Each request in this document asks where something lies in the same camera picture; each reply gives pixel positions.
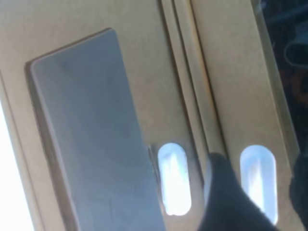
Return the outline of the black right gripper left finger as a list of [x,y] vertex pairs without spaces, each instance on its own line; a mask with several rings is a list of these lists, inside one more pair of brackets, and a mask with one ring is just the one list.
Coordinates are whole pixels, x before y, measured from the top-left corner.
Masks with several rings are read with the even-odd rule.
[[228,160],[209,155],[212,179],[199,231],[275,231],[277,228],[241,188]]

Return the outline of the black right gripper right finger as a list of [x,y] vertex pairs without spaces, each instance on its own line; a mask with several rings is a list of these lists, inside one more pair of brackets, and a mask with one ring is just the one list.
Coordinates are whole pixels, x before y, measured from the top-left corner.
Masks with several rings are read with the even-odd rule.
[[290,198],[300,217],[308,216],[308,154],[300,154],[294,164]]

